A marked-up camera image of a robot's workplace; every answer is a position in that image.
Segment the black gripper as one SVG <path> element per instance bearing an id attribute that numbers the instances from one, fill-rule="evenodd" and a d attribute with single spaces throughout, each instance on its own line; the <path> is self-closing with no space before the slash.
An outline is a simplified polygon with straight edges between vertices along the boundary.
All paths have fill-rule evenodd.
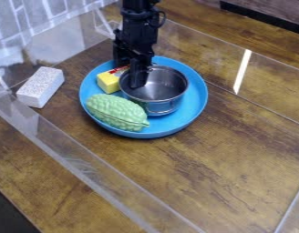
<path id="1" fill-rule="evenodd" d="M 116 67 L 129 65 L 129 87 L 145 85 L 152 46 L 157 40 L 157 29 L 165 23 L 165 13 L 156 8 L 160 0 L 122 0 L 120 14 L 121 28 L 114 30 L 113 60 Z"/>

